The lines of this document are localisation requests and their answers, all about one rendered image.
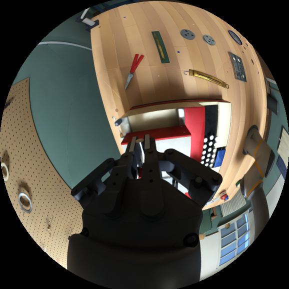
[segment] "white ring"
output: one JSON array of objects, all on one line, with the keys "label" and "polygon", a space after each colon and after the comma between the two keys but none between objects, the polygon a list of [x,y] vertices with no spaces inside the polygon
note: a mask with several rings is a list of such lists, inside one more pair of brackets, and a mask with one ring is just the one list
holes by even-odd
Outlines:
[{"label": "white ring", "polygon": [[4,181],[7,182],[8,179],[9,179],[9,171],[8,171],[7,165],[4,162],[1,163],[1,170],[2,170],[3,167],[6,169],[6,172],[7,172],[7,176],[4,177],[4,175],[3,175],[3,178],[4,178]]}]

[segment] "dark chair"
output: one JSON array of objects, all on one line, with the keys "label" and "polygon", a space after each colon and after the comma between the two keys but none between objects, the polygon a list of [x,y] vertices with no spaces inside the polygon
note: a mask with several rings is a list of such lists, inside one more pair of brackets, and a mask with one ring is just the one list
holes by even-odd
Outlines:
[{"label": "dark chair", "polygon": [[[139,0],[127,0],[127,1],[123,1],[123,2],[120,2],[120,3],[113,4],[113,5],[107,5],[105,3],[100,3],[100,4],[102,4],[106,8],[106,10],[110,10],[110,9],[114,9],[114,8],[122,6],[122,5],[132,4],[132,3],[139,3],[139,2],[140,2]],[[105,12],[98,5],[94,5],[93,7],[95,9],[97,9],[98,11],[100,11],[101,13]]]}]

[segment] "pegboard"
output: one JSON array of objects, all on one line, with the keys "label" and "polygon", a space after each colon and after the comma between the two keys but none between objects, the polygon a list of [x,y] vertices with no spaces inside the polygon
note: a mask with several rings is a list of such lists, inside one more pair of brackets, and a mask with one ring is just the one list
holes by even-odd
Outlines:
[{"label": "pegboard", "polygon": [[0,137],[1,163],[8,174],[5,167],[2,174],[8,177],[4,180],[8,196],[31,242],[67,269],[68,237],[82,231],[83,208],[42,147],[31,113],[29,83],[29,77],[16,83],[7,97]]}]

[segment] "red scissors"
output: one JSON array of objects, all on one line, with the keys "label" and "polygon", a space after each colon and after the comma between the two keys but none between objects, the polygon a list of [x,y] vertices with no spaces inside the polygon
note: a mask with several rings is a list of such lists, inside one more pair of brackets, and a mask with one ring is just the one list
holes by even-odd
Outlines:
[{"label": "red scissors", "polygon": [[131,79],[134,77],[133,73],[136,71],[137,67],[139,66],[139,64],[141,63],[141,61],[143,60],[143,58],[145,57],[144,55],[141,55],[138,59],[139,55],[136,54],[134,56],[134,60],[130,69],[130,74],[127,76],[127,81],[126,81],[126,85],[125,85],[125,90],[127,89]]}]

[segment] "wooden tabletop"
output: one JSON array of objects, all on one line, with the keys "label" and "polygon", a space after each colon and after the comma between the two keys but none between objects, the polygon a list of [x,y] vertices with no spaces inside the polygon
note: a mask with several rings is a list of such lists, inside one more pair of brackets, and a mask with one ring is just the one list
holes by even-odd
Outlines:
[{"label": "wooden tabletop", "polygon": [[[223,182],[214,197],[227,190],[229,200],[239,190],[236,183],[249,170],[254,159],[243,155],[248,129],[257,125],[263,137],[267,99],[263,71],[253,46],[236,29],[201,8],[166,1],[123,5],[94,18],[99,25],[91,29],[94,67],[103,105],[121,154],[121,137],[114,125],[130,108],[145,104],[184,99],[219,99],[232,103],[229,142],[219,173]],[[181,35],[189,29],[193,40]],[[241,39],[239,45],[229,30]],[[162,63],[152,32],[158,31],[169,63]],[[211,46],[203,40],[209,35]],[[234,77],[229,52],[242,59],[247,83]],[[125,85],[136,54],[144,55]],[[223,88],[210,81],[184,74],[196,70],[229,85]],[[223,204],[218,200],[203,208]]]}]

